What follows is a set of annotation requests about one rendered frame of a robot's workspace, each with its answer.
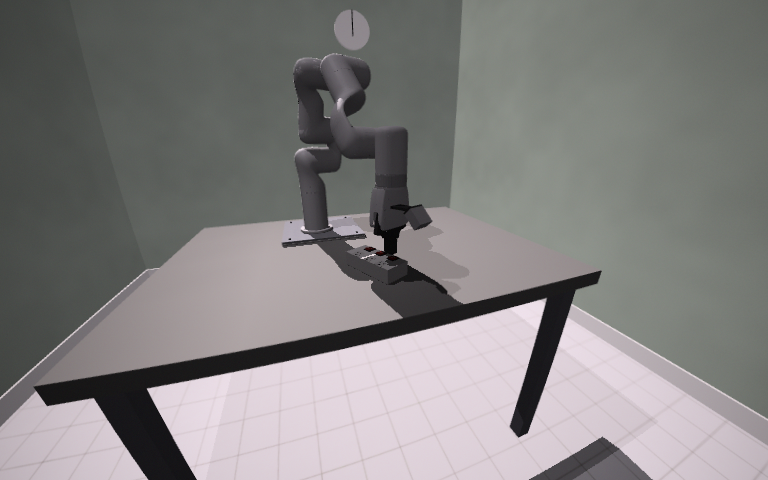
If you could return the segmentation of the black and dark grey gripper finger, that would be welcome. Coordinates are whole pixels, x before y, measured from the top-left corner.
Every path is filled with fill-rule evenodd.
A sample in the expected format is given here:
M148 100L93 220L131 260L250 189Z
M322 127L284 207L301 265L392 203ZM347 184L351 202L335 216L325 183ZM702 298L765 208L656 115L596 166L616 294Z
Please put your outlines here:
M405 227L406 227L406 224L403 225L403 226L400 226L400 227L392 229L392 235L393 235L393 239L392 240L394 240L394 254L397 253L397 239L399 238L399 233Z
M387 231L387 232L386 232ZM382 231L378 222L378 213L376 215L374 235L382 236L384 238L384 252L393 255L394 254L394 240L392 235L392 229Z

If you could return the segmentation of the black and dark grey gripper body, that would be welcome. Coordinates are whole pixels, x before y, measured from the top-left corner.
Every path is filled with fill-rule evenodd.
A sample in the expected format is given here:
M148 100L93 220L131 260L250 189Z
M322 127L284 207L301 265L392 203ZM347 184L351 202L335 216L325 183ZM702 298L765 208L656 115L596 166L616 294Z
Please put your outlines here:
M382 231L390 230L405 225L408 220L405 211L391 209L394 205L408 205L408 189L405 187L385 188L377 187L372 190L370 202L370 226L374 228L376 215ZM374 225L373 225L374 222Z

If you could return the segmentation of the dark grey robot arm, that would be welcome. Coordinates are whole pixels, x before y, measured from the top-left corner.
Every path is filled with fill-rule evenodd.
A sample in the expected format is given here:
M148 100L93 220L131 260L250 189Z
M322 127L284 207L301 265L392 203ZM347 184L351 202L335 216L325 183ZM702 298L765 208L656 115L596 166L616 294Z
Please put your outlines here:
M318 174L338 171L342 155L348 159L375 159L377 187L405 187L408 132L401 126L372 128L350 124L347 117L363 107L364 90L371 80L370 69L361 59L341 54L330 54L323 60L302 58L295 64L293 78L300 140L306 144L328 144L328 148L302 148L295 153L304 218L301 232L325 233L333 227L328 224L325 184ZM330 92L335 103L331 117L324 117L324 103L315 89ZM391 209L405 211L414 231L432 222L422 204L399 204Z

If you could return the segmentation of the dark grey power strip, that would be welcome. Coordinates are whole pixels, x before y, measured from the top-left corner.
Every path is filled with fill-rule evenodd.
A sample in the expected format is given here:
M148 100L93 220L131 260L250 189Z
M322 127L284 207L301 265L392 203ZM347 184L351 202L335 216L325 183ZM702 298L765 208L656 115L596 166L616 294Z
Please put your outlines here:
M408 261L367 245L346 251L346 263L386 284L407 275Z

